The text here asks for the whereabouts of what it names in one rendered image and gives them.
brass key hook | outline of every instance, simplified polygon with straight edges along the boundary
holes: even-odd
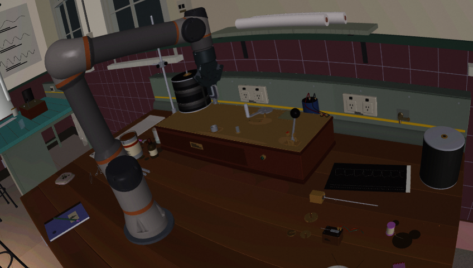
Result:
[[[398,113],[398,120],[399,120],[399,124],[400,124],[401,120],[410,121],[411,119],[409,117],[404,117],[403,113]]]

robotic arm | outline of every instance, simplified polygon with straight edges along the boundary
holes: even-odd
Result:
[[[194,79],[216,98],[216,83],[223,66],[216,62],[207,13],[200,7],[184,13],[184,18],[134,28],[104,36],[62,39],[47,50],[45,65],[57,89],[62,90],[90,144],[95,161],[105,174],[114,158],[126,155],[114,139],[85,81],[85,71],[97,63],[171,45],[191,43],[197,74]]]

blue notebook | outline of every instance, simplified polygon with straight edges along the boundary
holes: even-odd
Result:
[[[74,220],[67,221],[54,218],[72,218]],[[82,206],[82,204],[79,202],[78,204],[75,204],[74,206],[55,216],[54,218],[45,222],[46,233],[50,242],[72,230],[77,225],[87,221],[89,219],[89,215],[85,211],[84,206]]]

yellow stripe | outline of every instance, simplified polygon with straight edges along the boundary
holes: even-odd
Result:
[[[155,96],[155,98],[157,99],[169,99],[169,97],[158,97],[158,96]],[[248,102],[228,102],[228,101],[224,101],[224,100],[219,100],[219,102],[221,103],[230,103],[230,104],[248,104],[250,106],[258,106],[258,107],[271,107],[271,108],[278,108],[278,109],[287,109],[287,110],[290,110],[292,109],[293,107],[287,107],[287,106],[275,106],[275,105],[267,105],[267,104],[260,104],[260,103],[248,103]],[[383,122],[389,122],[389,123],[396,123],[398,124],[399,121],[398,120],[391,120],[391,119],[384,119],[384,118],[378,118],[378,117],[371,117],[371,116],[359,116],[357,114],[349,114],[349,113],[336,113],[336,112],[329,112],[329,111],[321,111],[321,112],[324,112],[324,113],[328,113],[330,115],[336,115],[336,116],[348,116],[348,117],[355,117],[355,118],[362,118],[362,119],[369,119],[369,120],[376,120],[376,121],[383,121]],[[412,123],[412,122],[406,122],[406,121],[402,121],[403,125],[411,125],[411,126],[418,126],[418,127],[428,127],[428,128],[431,128],[431,127],[435,127],[435,126],[431,126],[431,125],[425,125],[425,124],[418,124],[418,123]],[[459,129],[456,129],[458,130],[459,132],[463,132],[465,133],[466,131],[465,130],[459,130]]]

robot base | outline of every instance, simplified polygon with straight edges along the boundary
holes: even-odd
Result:
[[[156,243],[159,240],[162,240],[163,238],[165,238],[167,235],[169,235],[171,233],[172,229],[174,228],[174,217],[172,216],[172,213],[169,210],[167,210],[165,208],[162,208],[162,209],[166,213],[167,226],[161,233],[159,233],[158,235],[156,235],[154,237],[139,239],[139,238],[136,238],[136,237],[132,236],[130,234],[130,232],[128,232],[127,225],[125,224],[125,227],[123,228],[123,230],[125,232],[125,236],[127,237],[127,239],[130,240],[130,242],[132,242],[134,244],[137,244],[137,245],[149,245],[149,244]]]

